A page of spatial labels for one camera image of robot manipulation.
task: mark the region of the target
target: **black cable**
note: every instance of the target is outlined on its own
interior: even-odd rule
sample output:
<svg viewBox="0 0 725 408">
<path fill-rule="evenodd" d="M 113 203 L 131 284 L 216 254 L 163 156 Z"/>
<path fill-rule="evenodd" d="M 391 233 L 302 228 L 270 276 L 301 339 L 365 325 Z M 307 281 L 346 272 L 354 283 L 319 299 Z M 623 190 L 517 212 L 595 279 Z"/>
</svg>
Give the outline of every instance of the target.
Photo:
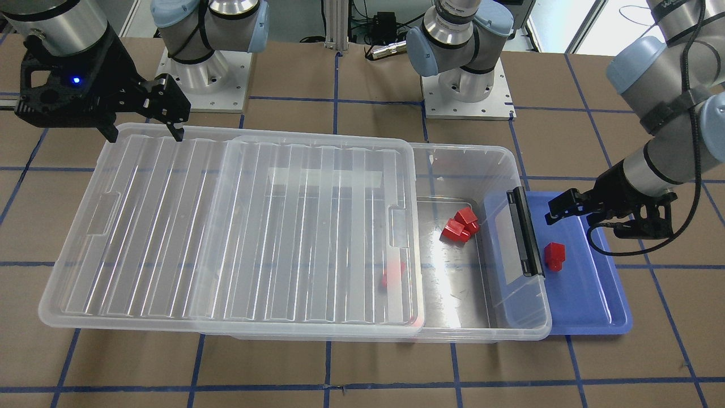
<svg viewBox="0 0 725 408">
<path fill-rule="evenodd" d="M 631 18 L 627 17 L 626 15 L 624 15 L 624 13 L 622 12 L 622 9 L 625 9 L 627 7 L 635 7 L 637 9 L 645 9 L 647 11 L 650 11 L 650 8 L 649 7 L 635 6 L 634 4 L 629 4 L 629 5 L 626 5 L 626 6 L 619 7 L 619 15 L 622 16 L 622 17 L 624 17 L 625 20 L 627 20 L 627 21 L 629 21 L 631 23 L 634 23 L 634 24 L 643 25 L 645 27 L 649 26 L 649 24 L 644 24 L 644 23 L 640 23 L 639 21 L 634 21 L 633 19 L 631 19 Z"/>
<path fill-rule="evenodd" d="M 684 49 L 682 50 L 682 56 L 680 57 L 680 64 L 681 64 L 681 71 L 682 71 L 682 93 L 685 93 L 690 90 L 689 85 L 689 61 L 688 61 L 688 54 L 689 49 L 692 48 L 692 45 L 695 43 L 695 39 L 697 36 L 700 35 L 700 29 L 703 27 L 703 21 L 705 20 L 705 0 L 700 0 L 700 15 L 697 17 L 697 24 L 695 25 L 695 29 L 692 31 L 692 34 L 689 37 L 689 40 L 687 40 L 687 44 L 685 44 Z M 689 213 L 687 214 L 687 218 L 682 223 L 682 226 L 679 227 L 677 232 L 675 232 L 671 237 L 668 239 L 660 242 L 659 244 L 650 247 L 645 248 L 643 250 L 636 250 L 632 252 L 609 252 L 606 250 L 603 250 L 602 248 L 597 247 L 594 244 L 594 241 L 592 239 L 592 233 L 595 229 L 600 227 L 614 227 L 616 223 L 599 223 L 594 224 L 590 226 L 587 230 L 587 242 L 589 243 L 589 246 L 594 248 L 598 253 L 601 253 L 603 255 L 607 256 L 636 256 L 636 255 L 644 255 L 646 253 L 653 252 L 655 250 L 658 250 L 670 242 L 674 241 L 682 235 L 685 229 L 689 227 L 690 223 L 692 222 L 692 219 L 695 217 L 695 213 L 697 212 L 697 207 L 700 204 L 700 193 L 702 192 L 702 183 L 703 183 L 703 169 L 702 169 L 702 163 L 700 161 L 700 123 L 697 121 L 697 113 L 695 112 L 696 107 L 693 106 L 689 109 L 689 121 L 690 126 L 692 127 L 692 149 L 693 149 L 693 156 L 695 159 L 695 196 L 692 198 L 692 206 L 689 209 Z"/>
<path fill-rule="evenodd" d="M 206 7 L 209 7 L 209 2 L 210 2 L 210 0 L 207 0 L 204 6 L 202 6 L 202 3 L 199 3 L 199 7 L 205 7 L 204 11 L 206 12 Z M 189 34 L 188 37 L 186 37 L 186 40 L 184 40 L 184 42 L 181 44 L 179 49 L 177 49 L 175 52 L 169 53 L 168 57 L 170 59 L 179 55 L 189 45 L 189 43 L 191 42 L 191 39 L 196 35 L 196 33 L 199 32 L 199 30 L 201 30 L 202 24 L 203 24 L 203 22 L 200 20 L 196 24 L 196 27 L 194 27 L 194 29 L 191 31 L 191 34 Z"/>
<path fill-rule="evenodd" d="M 405 27 L 406 25 L 408 25 L 410 23 L 413 23 L 414 21 L 423 18 L 424 15 L 426 15 L 426 13 L 423 13 L 423 14 L 417 16 L 416 18 L 413 18 L 412 20 L 408 20 L 405 23 L 396 24 L 394 30 L 388 30 L 387 32 L 383 33 L 381 36 L 383 36 L 383 37 L 384 36 L 387 36 L 388 34 L 392 33 L 393 31 L 395 31 L 397 33 L 398 28 Z M 370 44 L 372 44 L 374 42 L 375 41 L 373 41 L 373 39 L 371 38 L 370 39 Z M 370 53 L 373 51 L 373 47 L 374 47 L 374 45 L 370 45 L 370 48 L 368 48 L 368 50 L 365 52 L 365 58 L 369 58 Z"/>
<path fill-rule="evenodd" d="M 327 36 L 327 19 L 325 18 L 325 0 L 320 0 L 320 13 L 322 14 L 322 26 L 325 33 L 325 37 Z"/>
<path fill-rule="evenodd" d="M 304 37 L 303 39 L 299 40 L 301 43 L 323 43 L 325 42 L 325 37 L 323 36 L 308 36 Z"/>
<path fill-rule="evenodd" d="M 362 0 L 362 6 L 365 8 L 365 18 L 370 20 L 370 15 L 368 14 L 368 0 Z"/>
<path fill-rule="evenodd" d="M 647 33 L 649 33 L 650 30 L 652 30 L 656 25 L 657 25 L 657 23 L 652 23 L 652 25 L 647 30 L 645 30 L 644 33 L 642 33 L 641 36 L 637 37 L 637 39 L 639 40 L 640 38 L 642 38 L 645 35 L 647 35 Z"/>
</svg>

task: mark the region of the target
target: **light blue joint cap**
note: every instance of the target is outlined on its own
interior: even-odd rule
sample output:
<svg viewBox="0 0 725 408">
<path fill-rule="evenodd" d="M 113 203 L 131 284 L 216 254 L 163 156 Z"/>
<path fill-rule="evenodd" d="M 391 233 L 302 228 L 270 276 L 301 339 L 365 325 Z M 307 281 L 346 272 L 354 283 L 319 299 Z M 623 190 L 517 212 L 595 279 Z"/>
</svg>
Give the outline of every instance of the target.
<svg viewBox="0 0 725 408">
<path fill-rule="evenodd" d="M 270 34 L 270 13 L 266 1 L 260 2 L 260 10 L 257 12 L 257 22 L 252 39 L 249 40 L 248 52 L 262 52 L 267 48 L 267 37 Z"/>
<path fill-rule="evenodd" d="M 607 67 L 607 78 L 617 93 L 622 95 L 637 82 L 665 49 L 655 37 L 644 37 L 622 50 Z"/>
<path fill-rule="evenodd" d="M 151 16 L 158 28 L 166 28 L 186 18 L 197 6 L 199 0 L 153 0 Z"/>
<path fill-rule="evenodd" d="M 420 76 L 438 75 L 438 62 L 433 54 L 431 43 L 420 27 L 413 27 L 405 36 L 408 58 L 415 72 Z"/>
<path fill-rule="evenodd" d="M 478 6 L 473 21 L 487 31 L 499 37 L 508 37 L 513 33 L 513 16 L 506 6 L 493 0 L 483 0 Z"/>
<path fill-rule="evenodd" d="M 705 101 L 700 110 L 700 128 L 710 154 L 725 163 L 725 92 Z"/>
</svg>

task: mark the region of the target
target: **blue tray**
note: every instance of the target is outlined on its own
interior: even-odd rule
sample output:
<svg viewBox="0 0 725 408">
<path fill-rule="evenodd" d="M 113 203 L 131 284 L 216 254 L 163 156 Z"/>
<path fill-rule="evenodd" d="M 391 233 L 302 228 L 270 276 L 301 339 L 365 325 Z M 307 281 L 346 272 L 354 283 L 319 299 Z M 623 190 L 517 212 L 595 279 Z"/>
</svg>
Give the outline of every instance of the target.
<svg viewBox="0 0 725 408">
<path fill-rule="evenodd" d="M 552 315 L 552 335 L 620 335 L 631 330 L 632 317 L 614 261 L 587 244 L 586 220 L 569 217 L 546 225 L 548 202 L 557 192 L 527 192 L 534 232 L 539 244 L 545 285 Z M 601 229 L 594 242 L 609 250 Z M 566 261 L 560 272 L 550 271 L 544 263 L 544 248 L 549 242 L 566 246 Z"/>
</svg>

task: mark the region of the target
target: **brown paper floor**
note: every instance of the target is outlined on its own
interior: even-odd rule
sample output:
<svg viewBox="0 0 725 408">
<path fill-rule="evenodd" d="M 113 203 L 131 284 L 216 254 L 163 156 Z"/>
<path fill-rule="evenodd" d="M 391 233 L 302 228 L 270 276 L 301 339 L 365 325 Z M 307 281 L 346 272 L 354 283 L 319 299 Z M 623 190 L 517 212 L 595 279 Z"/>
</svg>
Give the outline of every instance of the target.
<svg viewBox="0 0 725 408">
<path fill-rule="evenodd" d="M 153 76 L 160 40 L 125 39 Z M 0 39 L 0 97 L 18 93 L 19 36 Z M 495 144 L 529 189 L 587 189 L 647 140 L 606 80 L 605 57 L 505 53 L 518 118 L 426 120 L 405 56 L 269 44 L 245 115 L 191 124 Z M 119 122 L 143 121 L 120 115 Z M 0 407 L 725 407 L 725 166 L 705 175 L 690 230 L 616 260 L 627 335 L 470 344 L 242 341 L 191 333 L 63 330 L 38 301 L 103 145 L 88 129 L 0 112 Z M 682 222 L 693 184 L 679 190 Z M 616 243 L 638 249 L 638 242 Z"/>
</svg>

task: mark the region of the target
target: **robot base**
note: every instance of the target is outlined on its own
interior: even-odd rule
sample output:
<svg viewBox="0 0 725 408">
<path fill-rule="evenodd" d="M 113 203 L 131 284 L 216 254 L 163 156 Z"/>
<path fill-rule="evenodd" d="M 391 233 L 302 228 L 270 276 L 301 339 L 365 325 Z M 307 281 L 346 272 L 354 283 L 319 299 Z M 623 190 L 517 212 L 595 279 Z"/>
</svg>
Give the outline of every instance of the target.
<svg viewBox="0 0 725 408">
<path fill-rule="evenodd" d="M 437 76 L 422 77 L 426 117 L 431 119 L 479 119 L 484 121 L 508 121 L 516 117 L 511 92 L 501 60 L 496 63 L 496 82 L 490 95 L 480 102 L 461 102 L 443 92 Z"/>
<path fill-rule="evenodd" d="M 252 70 L 252 54 L 248 52 L 221 51 L 229 64 L 229 78 L 218 91 L 209 94 L 184 92 L 191 102 L 192 112 L 242 113 L 247 99 L 249 75 Z M 164 49 L 156 75 L 169 73 L 168 51 Z"/>
</svg>

